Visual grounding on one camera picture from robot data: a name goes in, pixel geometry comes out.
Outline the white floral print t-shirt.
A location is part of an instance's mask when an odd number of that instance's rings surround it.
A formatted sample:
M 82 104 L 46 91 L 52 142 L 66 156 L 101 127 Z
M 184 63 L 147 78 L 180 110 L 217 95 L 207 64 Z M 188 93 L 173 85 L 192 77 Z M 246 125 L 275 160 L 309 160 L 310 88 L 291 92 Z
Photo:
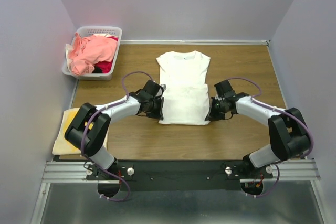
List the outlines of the white floral print t-shirt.
M 208 125 L 206 75 L 211 58 L 199 51 L 166 52 L 157 57 L 163 93 L 163 125 Z

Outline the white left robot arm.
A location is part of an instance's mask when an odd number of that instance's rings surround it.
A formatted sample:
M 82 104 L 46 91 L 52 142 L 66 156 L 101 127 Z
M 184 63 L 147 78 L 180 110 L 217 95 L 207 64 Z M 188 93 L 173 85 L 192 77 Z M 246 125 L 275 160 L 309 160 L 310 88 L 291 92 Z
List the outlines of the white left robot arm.
M 165 90 L 164 84 L 148 80 L 143 88 L 127 92 L 120 100 L 103 105 L 85 103 L 70 122 L 64 138 L 99 167 L 98 173 L 104 179 L 112 179 L 118 172 L 117 159 L 103 145 L 109 126 L 141 113 L 148 118 L 163 119 Z

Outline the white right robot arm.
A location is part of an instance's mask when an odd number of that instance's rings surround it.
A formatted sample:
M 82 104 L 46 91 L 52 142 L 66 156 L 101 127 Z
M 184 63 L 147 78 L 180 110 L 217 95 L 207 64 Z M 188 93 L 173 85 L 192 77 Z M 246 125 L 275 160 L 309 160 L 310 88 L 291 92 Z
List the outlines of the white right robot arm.
M 241 161 L 225 164 L 227 175 L 252 178 L 262 168 L 311 153 L 313 136 L 298 109 L 278 108 L 258 101 L 257 95 L 237 93 L 228 79 L 214 87 L 216 95 L 211 98 L 208 121 L 224 120 L 227 113 L 239 114 L 268 127 L 269 132 L 268 145 L 247 154 Z

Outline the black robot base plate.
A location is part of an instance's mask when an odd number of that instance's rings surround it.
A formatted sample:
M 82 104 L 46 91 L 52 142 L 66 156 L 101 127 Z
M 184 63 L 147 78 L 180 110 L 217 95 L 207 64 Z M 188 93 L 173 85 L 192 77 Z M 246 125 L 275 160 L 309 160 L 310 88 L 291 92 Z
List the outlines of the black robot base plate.
M 120 160 L 112 172 L 123 191 L 240 190 L 241 182 L 273 177 L 269 165 L 251 168 L 241 160 Z

